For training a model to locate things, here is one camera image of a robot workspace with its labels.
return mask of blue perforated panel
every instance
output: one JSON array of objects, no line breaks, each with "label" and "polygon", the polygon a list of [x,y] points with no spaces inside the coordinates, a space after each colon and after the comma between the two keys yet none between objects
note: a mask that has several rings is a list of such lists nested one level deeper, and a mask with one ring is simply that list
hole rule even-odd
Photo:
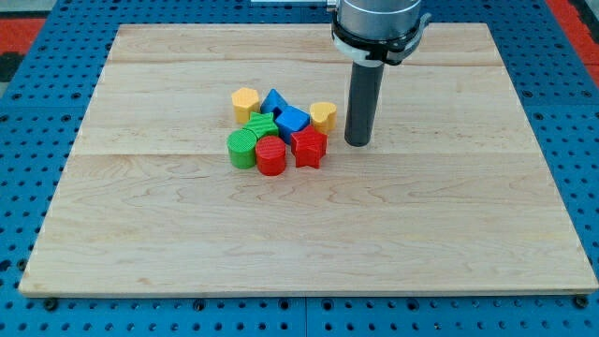
[{"label": "blue perforated panel", "polygon": [[[489,25],[597,271],[599,93],[547,6],[424,0],[424,9],[437,22]],[[599,335],[597,294],[58,301],[19,294],[24,263],[119,23],[328,21],[322,7],[251,7],[249,0],[59,1],[0,100],[0,335]]]}]

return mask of wooden board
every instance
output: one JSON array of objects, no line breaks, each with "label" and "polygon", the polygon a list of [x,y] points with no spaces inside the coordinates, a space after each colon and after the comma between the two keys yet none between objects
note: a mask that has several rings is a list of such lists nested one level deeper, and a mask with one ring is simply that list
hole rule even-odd
[{"label": "wooden board", "polygon": [[[433,24],[343,141],[327,25],[124,25],[39,234],[30,297],[454,296],[597,288],[484,24]],[[228,163],[230,94],[339,105],[320,170]]]}]

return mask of blue cube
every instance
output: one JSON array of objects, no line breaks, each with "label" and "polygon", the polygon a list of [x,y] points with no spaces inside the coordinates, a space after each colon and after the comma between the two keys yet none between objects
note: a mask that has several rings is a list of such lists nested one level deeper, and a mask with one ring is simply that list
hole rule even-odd
[{"label": "blue cube", "polygon": [[310,115],[293,106],[287,106],[274,122],[279,126],[279,137],[291,144],[291,134],[303,130],[310,124]]},{"label": "blue cube", "polygon": [[270,89],[269,94],[264,98],[260,106],[260,113],[274,113],[274,118],[279,117],[281,112],[287,107],[287,101],[274,89]]}]

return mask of yellow block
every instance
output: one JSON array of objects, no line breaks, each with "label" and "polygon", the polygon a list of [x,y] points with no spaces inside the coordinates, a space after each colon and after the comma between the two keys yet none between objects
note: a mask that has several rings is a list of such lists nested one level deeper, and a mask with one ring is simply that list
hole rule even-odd
[{"label": "yellow block", "polygon": [[310,106],[310,119],[316,131],[328,135],[337,123],[337,106],[329,102],[317,102]]},{"label": "yellow block", "polygon": [[258,91],[250,88],[241,88],[231,95],[235,121],[245,124],[250,120],[250,113],[260,112],[260,97]]}]

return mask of toy block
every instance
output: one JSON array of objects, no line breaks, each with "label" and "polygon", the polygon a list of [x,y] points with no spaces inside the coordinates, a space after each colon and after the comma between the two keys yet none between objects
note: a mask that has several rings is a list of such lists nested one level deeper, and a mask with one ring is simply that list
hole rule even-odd
[{"label": "toy block", "polygon": [[285,143],[275,136],[266,136],[256,144],[258,170],[267,176],[275,176],[285,170]]},{"label": "toy block", "polygon": [[262,113],[274,113],[274,118],[279,117],[281,112],[287,107],[287,101],[274,89],[270,89],[269,94],[264,98],[262,106],[260,106],[260,112]]},{"label": "toy block", "polygon": [[329,102],[317,102],[310,106],[310,118],[316,131],[328,135],[337,124],[337,106]]},{"label": "toy block", "polygon": [[291,134],[291,153],[296,156],[296,168],[310,166],[319,169],[320,158],[327,153],[327,135],[308,125]]},{"label": "toy block", "polygon": [[231,95],[231,100],[237,123],[247,123],[250,120],[250,112],[260,108],[260,97],[254,89],[241,88]]},{"label": "toy block", "polygon": [[266,136],[279,136],[279,127],[274,123],[272,112],[252,112],[250,114],[250,121],[243,128],[254,132],[258,140]]},{"label": "toy block", "polygon": [[310,115],[306,112],[287,106],[274,122],[279,126],[279,136],[286,143],[291,143],[291,134],[303,130],[310,124]]},{"label": "toy block", "polygon": [[253,167],[256,164],[256,142],[256,135],[250,130],[233,131],[226,139],[231,164],[237,169]]}]

